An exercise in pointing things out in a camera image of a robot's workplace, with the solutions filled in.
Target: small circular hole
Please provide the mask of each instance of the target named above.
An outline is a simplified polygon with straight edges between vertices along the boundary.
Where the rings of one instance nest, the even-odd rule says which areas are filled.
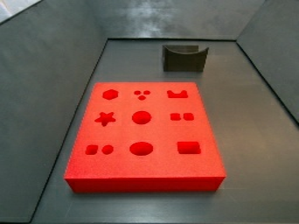
[[[146,99],[146,97],[145,97],[143,95],[141,95],[141,96],[138,97],[138,99],[139,99],[141,101],[143,101],[143,100]]]
[[[106,145],[102,149],[102,152],[109,155],[114,152],[114,146],[113,145]]]

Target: circular hole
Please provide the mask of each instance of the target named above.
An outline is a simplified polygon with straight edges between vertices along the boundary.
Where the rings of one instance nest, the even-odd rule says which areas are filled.
[[[102,152],[109,155],[114,152],[114,146],[113,145],[106,145],[102,149]]]
[[[154,146],[146,142],[134,143],[130,151],[138,156],[146,156],[154,151]]]
[[[141,101],[143,101],[143,100],[146,99],[146,97],[145,97],[143,95],[141,95],[141,96],[138,96],[138,99],[139,99]]]
[[[138,111],[133,115],[133,120],[138,124],[147,124],[151,122],[153,116],[146,111]]]

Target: star-shaped hole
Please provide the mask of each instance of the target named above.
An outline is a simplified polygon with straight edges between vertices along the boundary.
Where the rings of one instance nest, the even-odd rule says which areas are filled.
[[[110,112],[109,114],[105,112],[101,112],[99,118],[95,120],[97,123],[102,123],[103,127],[109,125],[109,123],[114,123],[117,119],[114,118],[114,112]]]

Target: red block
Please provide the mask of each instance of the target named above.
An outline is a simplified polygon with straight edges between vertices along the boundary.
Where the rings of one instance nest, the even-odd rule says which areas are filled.
[[[197,84],[97,84],[65,178],[77,193],[217,191],[226,171]]]

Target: hole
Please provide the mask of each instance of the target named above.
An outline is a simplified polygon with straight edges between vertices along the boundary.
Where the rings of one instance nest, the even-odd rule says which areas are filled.
[[[185,113],[185,114],[183,114],[183,119],[185,119],[186,121],[193,121],[193,120],[194,120],[194,115],[193,115],[193,113]]]
[[[102,152],[109,155],[114,152],[114,146],[113,145],[106,145],[102,149]]]
[[[146,111],[138,111],[133,115],[133,120],[138,124],[147,124],[151,122],[153,116]]]
[[[138,96],[138,99],[139,99],[141,101],[143,101],[143,100],[146,99],[146,97],[145,97],[143,95],[141,95],[141,96]]]
[[[178,142],[178,151],[181,154],[201,154],[201,144],[200,142]]]
[[[114,100],[118,98],[118,91],[115,89],[110,89],[103,93],[103,98],[107,100]]]
[[[169,94],[169,98],[189,98],[186,90],[183,90],[179,94],[177,94],[173,90],[169,90],[167,94]]]
[[[103,127],[106,127],[109,123],[114,123],[117,121],[117,118],[114,118],[114,114],[114,112],[110,112],[109,114],[101,112],[99,118],[95,120],[95,122],[102,123]]]
[[[86,154],[87,155],[97,155],[99,151],[99,147],[95,144],[89,145]]]
[[[182,120],[182,116],[178,113],[171,113],[171,120],[173,121],[181,121]]]
[[[146,156],[154,151],[154,146],[146,142],[134,143],[130,151],[138,156]]]

